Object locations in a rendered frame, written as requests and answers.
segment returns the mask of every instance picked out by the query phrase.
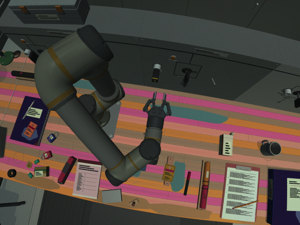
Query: robotic arm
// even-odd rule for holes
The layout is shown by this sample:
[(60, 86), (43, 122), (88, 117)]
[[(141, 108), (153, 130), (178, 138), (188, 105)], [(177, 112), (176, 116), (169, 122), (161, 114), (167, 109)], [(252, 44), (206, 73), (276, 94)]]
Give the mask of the robotic arm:
[[(143, 108), (148, 113), (145, 138), (124, 156), (102, 129), (102, 122), (109, 120), (108, 108), (125, 96), (121, 84), (108, 72), (112, 58), (111, 50), (98, 31), (87, 25), (40, 54), (34, 79), (47, 108), (57, 112), (107, 168), (105, 175), (109, 182), (119, 186), (145, 165), (157, 164), (164, 118), (171, 115), (171, 110), (165, 94), (161, 107), (155, 106), (155, 92)], [(96, 91), (78, 98), (73, 84), (82, 78)]]

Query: mug handle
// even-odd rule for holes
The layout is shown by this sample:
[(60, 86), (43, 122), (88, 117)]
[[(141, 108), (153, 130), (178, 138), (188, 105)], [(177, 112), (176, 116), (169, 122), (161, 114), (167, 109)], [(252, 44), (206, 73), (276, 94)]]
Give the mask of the mug handle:
[(265, 141), (268, 142), (268, 144), (270, 144), (270, 142), (268, 140), (263, 140), (263, 141), (261, 141), (261, 143), (264, 144)]

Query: floor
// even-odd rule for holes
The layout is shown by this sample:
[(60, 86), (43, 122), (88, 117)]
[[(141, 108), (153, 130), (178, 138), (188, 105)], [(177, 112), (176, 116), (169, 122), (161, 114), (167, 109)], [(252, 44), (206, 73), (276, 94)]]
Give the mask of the floor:
[[(23, 52), (10, 39), (7, 40), (2, 50), (13, 52), (19, 50)], [(96, 225), (102, 223), (124, 225), (134, 223), (142, 223), (143, 225), (232, 224), (138, 212), (56, 194), (6, 179), (3, 179), (1, 184), (0, 196), (0, 203), (26, 202), (21, 206), (1, 208), (1, 225)]]

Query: toolbox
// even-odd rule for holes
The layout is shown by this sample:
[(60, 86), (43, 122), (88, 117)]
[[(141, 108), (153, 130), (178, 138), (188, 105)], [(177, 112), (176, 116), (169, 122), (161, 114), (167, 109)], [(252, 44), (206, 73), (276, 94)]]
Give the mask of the toolbox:
[(88, 16), (88, 0), (11, 0), (8, 7), (23, 23), (81, 24)]

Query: dark blue notebook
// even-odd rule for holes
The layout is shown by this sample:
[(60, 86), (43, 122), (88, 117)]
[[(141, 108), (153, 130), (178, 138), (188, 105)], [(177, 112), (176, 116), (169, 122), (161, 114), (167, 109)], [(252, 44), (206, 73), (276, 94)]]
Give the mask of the dark blue notebook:
[[(26, 114), (28, 108), (32, 103), (33, 105), (30, 111)], [(46, 107), (46, 105), (40, 98), (25, 96), (10, 139), (39, 146), (43, 137), (49, 113), (50, 110)], [(28, 137), (24, 133), (27, 132), (28, 134), (28, 132), (30, 132), (27, 130), (27, 127), (32, 124), (35, 124), (37, 126), (34, 132), (32, 132), (31, 137)]]
[[(288, 178), (300, 179), (300, 171), (268, 169), (267, 223), (271, 225), (300, 224), (300, 211), (287, 211)], [(300, 201), (300, 183), (290, 194)]]

